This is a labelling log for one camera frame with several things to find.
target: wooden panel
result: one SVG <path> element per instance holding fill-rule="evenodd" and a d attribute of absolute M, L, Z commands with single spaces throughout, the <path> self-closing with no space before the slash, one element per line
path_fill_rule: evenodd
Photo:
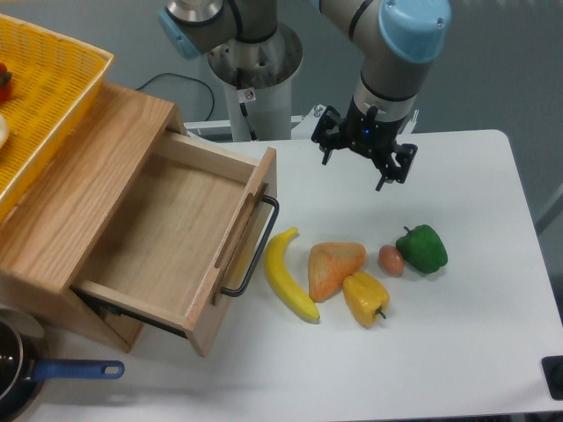
<path fill-rule="evenodd" d="M 165 132 L 155 153 L 196 169 L 246 184 L 260 160 L 187 136 Z"/>
<path fill-rule="evenodd" d="M 246 183 L 245 200 L 248 200 L 249 195 L 251 195 L 252 199 L 254 199 L 253 197 L 260 192 L 260 188 L 263 186 L 264 180 L 274 163 L 275 150 L 268 148 L 260 160 L 260 164 L 254 169 L 251 177 Z M 201 288 L 197 291 L 197 295 L 194 297 L 191 308 L 186 313 L 184 330 L 188 336 L 191 335 L 190 331 L 193 331 L 198 323 L 202 323 L 201 313 L 204 308 L 208 307 L 208 305 L 214 300 L 215 292 L 220 287 L 220 283 L 223 281 L 223 276 L 229 265 L 230 258 L 234 256 L 236 249 L 239 246 L 238 241 L 240 237 L 244 235 L 242 230 L 245 229 L 245 225 L 241 225 L 239 223 L 246 223 L 251 216 L 250 214 L 246 215 L 245 213 L 240 214 L 243 204 L 244 202 L 238 205 L 238 211 L 232 216 L 229 223 L 230 229 L 225 232 L 224 237 L 216 250 L 214 258 L 215 263 L 209 267 L 206 277 L 201 283 Z"/>
<path fill-rule="evenodd" d="M 136 323 L 118 333 L 69 290 L 55 293 L 2 271 L 0 297 L 2 302 L 23 309 L 42 321 L 78 332 L 101 343 L 118 346 L 124 352 L 129 351 L 132 346 L 130 340 L 136 337 L 140 328 L 139 323 Z"/>
<path fill-rule="evenodd" d="M 178 330 L 183 329 L 184 315 L 178 312 L 171 312 L 162 306 L 155 306 L 148 301 L 136 299 L 131 295 L 124 294 L 111 287 L 106 287 L 96 281 L 81 279 L 80 275 L 75 280 L 73 288 L 79 290 L 82 294 L 86 293 L 90 297 L 111 303 L 121 309 L 129 310 L 136 315 L 148 317 L 153 321 L 166 324 Z"/>
<path fill-rule="evenodd" d="M 0 268 L 67 287 L 168 122 L 174 104 L 104 84 L 76 130 L 0 227 Z"/>
<path fill-rule="evenodd" d="M 125 315 L 114 315 L 106 313 L 102 316 L 104 322 L 109 325 L 115 333 L 123 338 L 126 344 L 131 347 L 135 344 L 141 330 L 144 327 L 144 323 L 137 321 L 136 319 L 130 318 Z"/>
<path fill-rule="evenodd" d="M 259 167 L 255 170 L 255 177 L 261 181 L 261 184 L 266 184 L 265 194 L 277 196 L 277 173 L 273 149 L 267 150 Z M 207 356 L 210 353 L 231 302 L 237 300 L 237 298 L 222 295 L 219 287 L 237 288 L 240 286 L 271 212 L 271 206 L 266 203 L 260 203 L 257 206 L 244 234 L 238 239 L 237 249 L 232 253 L 232 260 L 221 271 L 220 286 L 216 286 L 214 294 L 205 302 L 194 328 L 186 332 L 195 351 L 201 356 Z"/>
<path fill-rule="evenodd" d="M 244 191 L 236 181 L 152 156 L 75 286 L 88 288 L 80 280 L 89 280 L 118 292 L 129 308 L 182 321 Z"/>

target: yellow banana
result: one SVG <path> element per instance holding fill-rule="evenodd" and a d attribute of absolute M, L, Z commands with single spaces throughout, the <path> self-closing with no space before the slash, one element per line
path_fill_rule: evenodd
<path fill-rule="evenodd" d="M 317 305 L 296 283 L 283 262 L 289 241 L 297 229 L 292 227 L 270 239 L 266 246 L 266 276 L 270 286 L 288 307 L 308 323 L 318 323 Z"/>

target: black metal handle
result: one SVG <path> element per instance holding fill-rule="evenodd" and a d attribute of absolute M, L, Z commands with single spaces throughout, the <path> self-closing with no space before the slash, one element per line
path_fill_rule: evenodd
<path fill-rule="evenodd" d="M 264 248 L 266 248 L 268 238 L 270 237 L 270 233 L 272 233 L 272 229 L 274 228 L 275 220 L 278 218 L 278 214 L 280 213 L 280 203 L 278 202 L 278 200 L 276 198 L 273 198 L 273 197 L 268 196 L 268 195 L 264 195 L 262 197 L 262 201 L 266 202 L 267 204 L 270 204 L 272 207 L 274 207 L 274 212 L 272 213 L 272 215 L 270 215 L 270 221 L 267 223 L 266 229 L 264 230 L 264 233 L 262 234 L 262 238 L 260 239 L 260 242 L 258 243 L 258 247 L 256 248 L 256 251 L 254 252 L 254 256 L 252 257 L 252 261 L 250 262 L 250 265 L 248 266 L 248 270 L 246 270 L 246 274 L 245 274 L 245 277 L 243 278 L 242 283 L 240 283 L 240 286 L 238 288 L 235 288 L 235 289 L 221 287 L 220 292 L 223 295 L 230 296 L 230 297 L 239 297 L 241 294 L 243 294 L 245 292 L 246 288 L 248 287 L 248 284 L 250 283 L 250 279 L 252 278 L 252 275 L 254 274 L 254 270 L 256 269 L 256 266 L 258 265 L 258 261 L 260 261 L 260 257 L 262 256 L 262 252 L 264 251 Z"/>

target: table surface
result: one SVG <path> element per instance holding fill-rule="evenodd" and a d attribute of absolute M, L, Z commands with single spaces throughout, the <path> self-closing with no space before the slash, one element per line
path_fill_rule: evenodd
<path fill-rule="evenodd" d="M 260 265 L 233 301 L 207 359 L 146 327 L 126 355 L 49 328 L 52 354 L 121 359 L 115 382 L 53 380 L 19 420 L 278 421 L 428 418 L 562 410 L 540 361 L 563 353 L 563 330 L 508 139 L 498 131 L 406 135 L 419 146 L 404 185 L 376 193 L 373 164 L 311 141 L 227 148 L 278 151 L 274 232 L 299 237 L 286 263 L 306 288 L 312 245 L 361 242 L 367 271 L 391 295 L 388 318 L 363 329 L 340 292 L 307 324 L 278 300 Z M 403 226 L 427 223 L 450 262 L 438 274 L 377 264 Z"/>

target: yellow plastic basket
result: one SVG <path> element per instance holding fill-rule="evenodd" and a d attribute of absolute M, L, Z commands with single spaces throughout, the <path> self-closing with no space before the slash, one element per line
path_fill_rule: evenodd
<path fill-rule="evenodd" d="M 0 62 L 13 85 L 0 103 L 10 126 L 0 148 L 0 223 L 84 116 L 112 61 L 99 48 L 0 14 Z"/>

